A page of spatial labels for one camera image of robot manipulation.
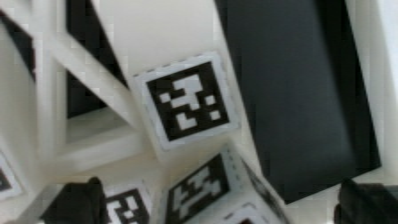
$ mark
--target black square pattern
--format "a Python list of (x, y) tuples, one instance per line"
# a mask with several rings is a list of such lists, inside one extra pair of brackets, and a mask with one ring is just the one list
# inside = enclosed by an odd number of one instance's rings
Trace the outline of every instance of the black square pattern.
[(149, 223), (149, 212), (139, 189), (107, 198), (107, 208), (112, 224)]
[(2, 193), (2, 191), (7, 191), (9, 189), (11, 189), (11, 183), (9, 183), (2, 168), (0, 168), (0, 193)]
[(266, 187), (258, 179), (258, 176), (252, 172), (252, 169), (249, 168), (247, 164), (245, 164), (245, 169), (247, 169), (247, 173), (249, 173), (249, 177), (250, 177), (250, 182), (252, 182), (252, 186), (254, 186), (254, 190), (263, 198), (263, 201), (266, 203), (266, 205), (270, 206), (270, 209), (277, 215), (277, 218), (281, 219), (282, 223), (290, 223), (284, 212), (282, 212), (282, 208), (279, 206), (277, 200), (274, 198), (274, 195), (270, 193), (270, 191), (266, 190)]
[(169, 191), (165, 224), (185, 223), (231, 191), (226, 172), (217, 155)]
[(169, 141), (229, 123), (211, 63), (147, 82)]

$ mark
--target dark background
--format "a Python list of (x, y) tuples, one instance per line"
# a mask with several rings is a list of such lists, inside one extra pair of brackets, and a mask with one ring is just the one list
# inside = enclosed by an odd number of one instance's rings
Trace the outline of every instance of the dark background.
[(343, 0), (215, 0), (263, 174), (293, 202), (380, 166)]

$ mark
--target white diagonal beam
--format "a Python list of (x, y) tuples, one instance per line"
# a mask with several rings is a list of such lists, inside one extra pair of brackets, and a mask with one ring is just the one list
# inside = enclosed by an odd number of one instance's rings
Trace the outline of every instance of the white diagonal beam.
[(137, 112), (133, 108), (131, 92), (83, 49), (80, 43), (69, 35), (57, 39), (51, 36), (46, 48), (92, 93), (121, 115), (128, 124), (135, 127)]
[(34, 34), (34, 20), (28, 2), (21, 0), (0, 0), (0, 10), (9, 19), (20, 25), (23, 31), (32, 36)]

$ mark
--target white structure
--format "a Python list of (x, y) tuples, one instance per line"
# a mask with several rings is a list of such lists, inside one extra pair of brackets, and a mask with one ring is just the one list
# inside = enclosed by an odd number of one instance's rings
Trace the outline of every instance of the white structure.
[[(124, 75), (139, 74), (204, 51), (217, 50), (222, 55), (242, 128), (204, 145), (190, 146), (190, 155), (179, 155), (185, 158), (179, 159), (179, 168), (190, 167), (192, 158), (197, 160), (192, 151), (206, 147), (204, 153), (194, 153), (201, 158), (222, 145), (227, 137), (234, 139), (245, 159), (258, 168), (213, 1), (92, 2)], [(156, 186), (162, 171), (140, 122), (140, 105), (64, 32), (62, 3), (62, 0), (0, 0), (2, 11), (34, 36), (37, 54), (34, 85), (0, 25), (0, 150), (23, 189), (23, 194), (0, 202), (0, 223), (20, 216), (50, 182), (66, 182), (98, 175), (105, 184), (112, 185), (126, 179), (142, 178), (151, 186), (151, 194), (160, 190)], [(346, 0), (346, 4), (384, 163), (382, 169), (357, 180), (398, 184), (398, 2)], [(83, 115), (85, 119), (80, 117), (66, 120), (64, 68), (73, 71), (110, 106), (110, 110)], [(115, 114), (124, 120), (121, 125), (114, 125), (110, 119), (108, 127), (101, 127), (107, 131), (92, 132), (96, 121), (115, 117)], [(176, 176), (179, 168), (171, 168)], [(298, 224), (332, 223), (336, 192), (338, 186), (290, 204), (288, 210)]]

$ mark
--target black object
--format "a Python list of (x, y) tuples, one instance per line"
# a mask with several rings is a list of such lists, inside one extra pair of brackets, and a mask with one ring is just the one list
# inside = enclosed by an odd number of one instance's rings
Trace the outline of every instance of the black object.
[(46, 224), (108, 224), (103, 185), (69, 183), (41, 216)]
[(338, 205), (334, 209), (334, 224), (355, 224), (345, 210), (341, 209), (341, 205)]
[(334, 222), (346, 220), (361, 224), (398, 223), (398, 201), (382, 184), (343, 182)]
[(343, 0), (215, 0), (263, 174), (286, 202), (380, 166)]

